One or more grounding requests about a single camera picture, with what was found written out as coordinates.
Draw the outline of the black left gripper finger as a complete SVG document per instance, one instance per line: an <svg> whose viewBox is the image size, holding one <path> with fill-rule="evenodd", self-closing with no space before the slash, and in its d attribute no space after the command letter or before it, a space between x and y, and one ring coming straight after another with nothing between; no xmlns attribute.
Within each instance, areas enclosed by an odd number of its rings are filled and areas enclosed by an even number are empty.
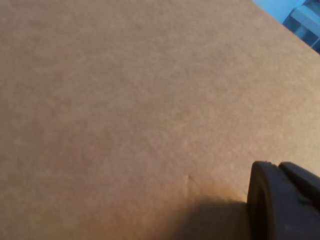
<svg viewBox="0 0 320 240"><path fill-rule="evenodd" d="M320 238L320 178L292 162L255 161L246 205L253 240Z"/></svg>

